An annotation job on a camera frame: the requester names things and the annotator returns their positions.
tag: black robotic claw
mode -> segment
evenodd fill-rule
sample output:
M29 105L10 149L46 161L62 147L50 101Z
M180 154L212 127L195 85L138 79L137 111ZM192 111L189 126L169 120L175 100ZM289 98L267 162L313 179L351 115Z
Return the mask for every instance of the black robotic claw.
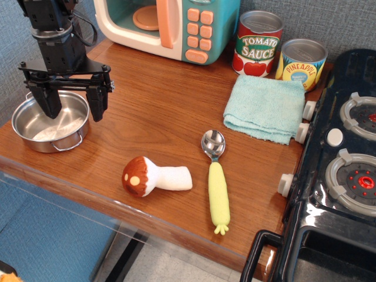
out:
M21 62L27 88L47 116L54 119L62 105L58 90L86 91L95 122L103 118L112 92L111 68L86 56L85 46L96 42L96 29L90 20L74 11L76 0L17 0L23 14L30 19L31 34L38 41L43 59ZM91 24L93 42L82 38L78 19ZM79 79L79 75L92 75Z

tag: tomato sauce can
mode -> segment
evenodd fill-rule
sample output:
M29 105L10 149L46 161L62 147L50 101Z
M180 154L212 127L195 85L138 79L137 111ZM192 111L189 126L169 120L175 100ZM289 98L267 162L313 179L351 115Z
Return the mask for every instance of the tomato sauce can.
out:
M291 39L282 45L276 79L299 80L306 92L315 89L328 50L311 39Z
M266 11L248 11L240 16L233 69L240 75L267 76L279 46L282 19Z

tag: plush mushroom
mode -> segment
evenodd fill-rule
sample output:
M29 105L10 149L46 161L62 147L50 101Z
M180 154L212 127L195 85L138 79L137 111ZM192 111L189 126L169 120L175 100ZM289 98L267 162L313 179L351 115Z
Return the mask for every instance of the plush mushroom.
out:
M135 197L145 197L155 187L173 191L192 188L192 177L187 167L159 167L143 156L126 165L122 182L124 189Z

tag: spoon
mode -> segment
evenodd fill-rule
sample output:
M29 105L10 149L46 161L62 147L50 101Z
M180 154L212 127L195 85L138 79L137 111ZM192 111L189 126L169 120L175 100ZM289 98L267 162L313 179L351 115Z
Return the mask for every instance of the spoon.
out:
M218 159L224 152L226 143L219 131L209 130L202 136L201 147L212 160L209 167L209 203L211 220L216 226L214 233L225 235L229 230L230 205L226 180Z

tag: stainless steel pot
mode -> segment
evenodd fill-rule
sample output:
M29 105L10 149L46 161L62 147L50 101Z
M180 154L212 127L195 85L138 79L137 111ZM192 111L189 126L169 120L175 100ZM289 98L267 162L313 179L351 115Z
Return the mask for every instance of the stainless steel pot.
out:
M55 119L47 117L31 92L12 116L14 131L31 149L42 153L71 150L89 130L89 104L77 93L59 91L62 109Z

